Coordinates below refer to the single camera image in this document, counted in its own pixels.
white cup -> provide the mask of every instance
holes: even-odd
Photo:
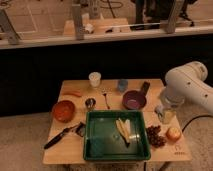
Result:
[[[99,72],[90,73],[89,81],[92,87],[98,87],[101,83],[101,74]]]

green tray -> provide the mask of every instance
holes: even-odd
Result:
[[[115,121],[130,120],[130,145]],[[88,161],[149,160],[150,148],[143,115],[138,110],[96,110],[87,113],[83,157]]]

orange bowl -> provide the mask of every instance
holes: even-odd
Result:
[[[70,122],[74,117],[75,105],[72,101],[62,100],[52,107],[52,115],[59,122]]]

dried fruit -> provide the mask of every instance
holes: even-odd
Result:
[[[147,137],[149,143],[155,148],[162,147],[166,143],[166,139],[163,136],[159,136],[158,133],[161,131],[160,125],[158,126],[150,126],[146,128]]]

blue cup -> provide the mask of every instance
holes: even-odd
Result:
[[[128,81],[126,79],[119,79],[118,80],[118,85],[117,85],[117,90],[120,92],[126,91],[128,87]]]

